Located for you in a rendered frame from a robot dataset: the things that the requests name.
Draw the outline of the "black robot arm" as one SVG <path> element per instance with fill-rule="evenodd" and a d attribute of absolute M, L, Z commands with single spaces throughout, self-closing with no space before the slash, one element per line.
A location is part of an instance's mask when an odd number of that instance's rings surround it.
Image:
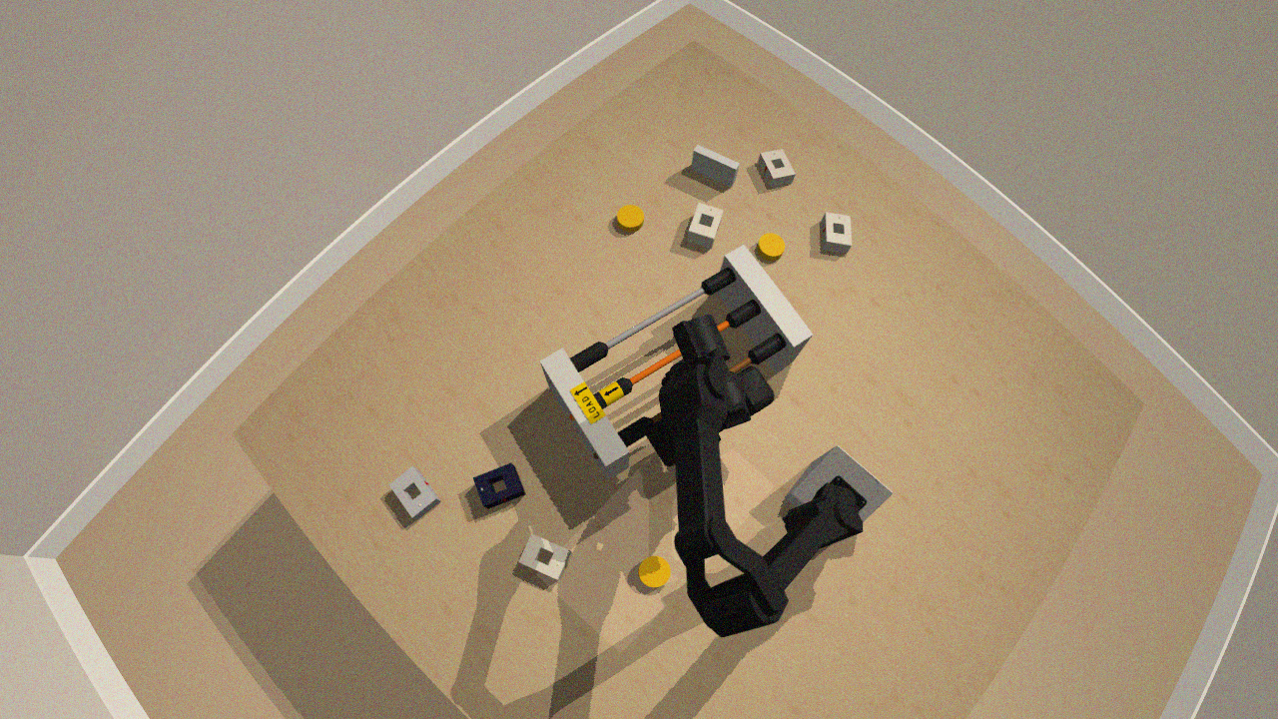
<path fill-rule="evenodd" d="M 780 622 L 786 587 L 815 552 L 863 533 L 858 513 L 866 498 L 836 476 L 812 501 L 787 511 L 787 535 L 764 556 L 737 540 L 723 510 L 720 429 L 751 420 L 748 386 L 726 367 L 730 356 L 713 315 L 698 315 L 672 331 L 682 359 L 665 373 L 659 407 L 675 441 L 674 543 L 688 570 L 689 599 L 709 630 L 726 637 Z M 709 587 L 705 558 L 717 554 L 743 573 Z"/>

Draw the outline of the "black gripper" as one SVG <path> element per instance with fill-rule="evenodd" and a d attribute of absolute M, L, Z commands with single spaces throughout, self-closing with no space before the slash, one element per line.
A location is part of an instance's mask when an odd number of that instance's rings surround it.
<path fill-rule="evenodd" d="M 772 404 L 773 391 L 757 368 L 749 365 L 744 372 L 739 372 L 737 375 L 748 386 L 748 411 L 750 415 L 760 412 L 764 406 Z M 656 447 L 656 453 L 659 455 L 665 467 L 674 467 L 676 464 L 674 433 L 668 427 L 665 427 L 663 420 L 661 419 L 653 427 L 648 427 L 645 437 Z"/>

